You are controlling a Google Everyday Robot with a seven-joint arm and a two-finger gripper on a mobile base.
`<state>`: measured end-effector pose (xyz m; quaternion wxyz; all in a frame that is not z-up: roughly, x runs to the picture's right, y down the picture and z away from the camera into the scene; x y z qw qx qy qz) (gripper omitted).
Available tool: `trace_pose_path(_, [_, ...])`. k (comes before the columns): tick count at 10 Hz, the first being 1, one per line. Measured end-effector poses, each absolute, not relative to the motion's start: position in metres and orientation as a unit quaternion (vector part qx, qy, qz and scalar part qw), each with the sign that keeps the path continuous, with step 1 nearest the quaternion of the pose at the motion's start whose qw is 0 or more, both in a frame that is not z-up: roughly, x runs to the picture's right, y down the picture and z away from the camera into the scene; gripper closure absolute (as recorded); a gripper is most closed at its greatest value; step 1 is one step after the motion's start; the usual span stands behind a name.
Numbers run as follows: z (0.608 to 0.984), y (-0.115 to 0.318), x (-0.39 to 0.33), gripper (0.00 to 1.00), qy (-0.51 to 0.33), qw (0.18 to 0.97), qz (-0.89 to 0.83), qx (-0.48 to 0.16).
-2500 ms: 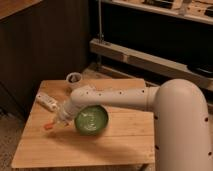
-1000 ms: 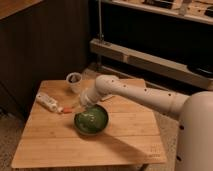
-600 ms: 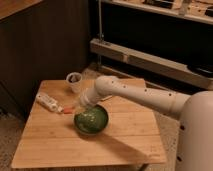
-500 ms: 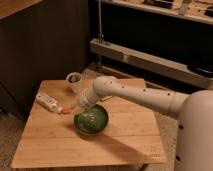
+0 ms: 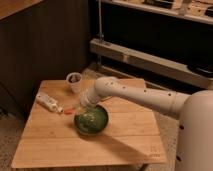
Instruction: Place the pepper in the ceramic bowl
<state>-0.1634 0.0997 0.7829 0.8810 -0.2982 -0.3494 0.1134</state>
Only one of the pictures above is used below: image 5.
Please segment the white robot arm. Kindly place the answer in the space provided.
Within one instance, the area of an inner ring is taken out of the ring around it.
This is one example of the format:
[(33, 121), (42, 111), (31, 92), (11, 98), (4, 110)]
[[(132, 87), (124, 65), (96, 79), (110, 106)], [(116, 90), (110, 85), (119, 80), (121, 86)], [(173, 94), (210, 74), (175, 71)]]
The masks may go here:
[(100, 77), (81, 96), (80, 104), (94, 107), (109, 96), (180, 116), (175, 171), (213, 171), (213, 90), (193, 94), (119, 83)]

